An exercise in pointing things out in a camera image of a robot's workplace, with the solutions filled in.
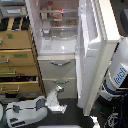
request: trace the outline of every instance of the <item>white robot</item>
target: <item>white robot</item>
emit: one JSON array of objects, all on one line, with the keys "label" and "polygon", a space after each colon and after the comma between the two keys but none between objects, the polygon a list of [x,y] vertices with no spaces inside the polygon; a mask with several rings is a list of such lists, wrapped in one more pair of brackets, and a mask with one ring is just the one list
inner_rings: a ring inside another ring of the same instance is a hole
[{"label": "white robot", "polygon": [[128,90],[128,37],[122,38],[104,78],[99,95],[111,102]]},{"label": "white robot", "polygon": [[18,128],[38,122],[47,116],[47,108],[53,112],[64,113],[67,105],[60,106],[57,99],[57,93],[62,91],[64,89],[57,85],[46,99],[44,96],[39,96],[34,100],[12,102],[7,105],[5,112],[0,105],[0,120],[2,120],[0,128],[6,128],[7,125],[10,128]]}]

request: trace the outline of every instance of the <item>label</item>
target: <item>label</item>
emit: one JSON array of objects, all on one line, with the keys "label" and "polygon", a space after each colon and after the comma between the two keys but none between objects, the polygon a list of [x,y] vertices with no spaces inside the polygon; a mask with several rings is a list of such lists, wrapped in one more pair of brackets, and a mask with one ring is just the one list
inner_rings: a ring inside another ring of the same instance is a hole
[{"label": "label", "polygon": [[127,74],[128,74],[127,67],[125,67],[123,64],[120,64],[116,70],[116,73],[112,78],[112,80],[114,81],[117,87],[121,86]]},{"label": "label", "polygon": [[8,68],[9,70],[13,70],[13,68]]},{"label": "label", "polygon": [[6,58],[6,56],[5,55],[1,55],[1,58]]},{"label": "label", "polygon": [[20,9],[7,10],[7,13],[9,13],[9,14],[19,14],[20,13]]},{"label": "label", "polygon": [[7,34],[9,39],[13,39],[13,35],[12,34]]},{"label": "label", "polygon": [[27,54],[13,54],[14,58],[28,58]]}]

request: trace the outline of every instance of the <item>refrigerator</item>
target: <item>refrigerator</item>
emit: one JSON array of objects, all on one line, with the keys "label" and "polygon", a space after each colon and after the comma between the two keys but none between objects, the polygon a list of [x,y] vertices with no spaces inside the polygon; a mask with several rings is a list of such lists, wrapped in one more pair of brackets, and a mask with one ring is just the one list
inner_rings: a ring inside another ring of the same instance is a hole
[{"label": "refrigerator", "polygon": [[[69,83],[69,98],[77,97],[78,107],[89,115],[120,38],[110,0],[25,2],[46,93],[51,79],[54,84]],[[54,65],[51,69],[45,63],[49,60]]]}]

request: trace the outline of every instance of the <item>cabinet drawer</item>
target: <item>cabinet drawer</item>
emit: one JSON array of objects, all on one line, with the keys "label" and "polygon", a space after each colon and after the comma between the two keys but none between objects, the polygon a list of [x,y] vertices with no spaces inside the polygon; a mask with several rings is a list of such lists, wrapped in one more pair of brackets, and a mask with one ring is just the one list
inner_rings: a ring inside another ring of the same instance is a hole
[{"label": "cabinet drawer", "polygon": [[76,77],[75,60],[39,60],[38,62],[43,79]]},{"label": "cabinet drawer", "polygon": [[31,49],[27,50],[1,50],[1,66],[26,66],[34,65],[34,59]]},{"label": "cabinet drawer", "polygon": [[59,99],[63,98],[77,98],[77,84],[76,79],[62,79],[62,80],[43,80],[46,95],[55,89],[56,85],[64,87],[64,92],[58,94]]},{"label": "cabinet drawer", "polygon": [[39,91],[38,79],[36,81],[0,83],[0,93],[27,93]]},{"label": "cabinet drawer", "polygon": [[37,76],[36,65],[24,67],[0,67],[0,77]]},{"label": "cabinet drawer", "polygon": [[0,49],[31,48],[28,31],[2,31],[0,32]]}]

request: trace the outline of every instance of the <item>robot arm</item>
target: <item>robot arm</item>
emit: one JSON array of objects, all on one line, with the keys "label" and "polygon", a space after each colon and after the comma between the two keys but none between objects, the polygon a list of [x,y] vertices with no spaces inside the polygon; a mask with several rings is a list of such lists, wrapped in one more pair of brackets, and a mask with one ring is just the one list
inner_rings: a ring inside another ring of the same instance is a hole
[{"label": "robot arm", "polygon": [[5,110],[8,126],[10,128],[18,128],[38,122],[47,116],[47,108],[52,112],[64,113],[67,105],[60,106],[57,99],[57,93],[62,91],[64,89],[57,85],[46,99],[43,96],[39,96],[34,100],[9,103]]},{"label": "robot arm", "polygon": [[52,111],[52,112],[62,112],[64,113],[67,105],[59,105],[58,99],[57,99],[57,93],[64,91],[64,88],[60,86],[56,86],[55,89],[53,89],[46,99],[46,106]]}]

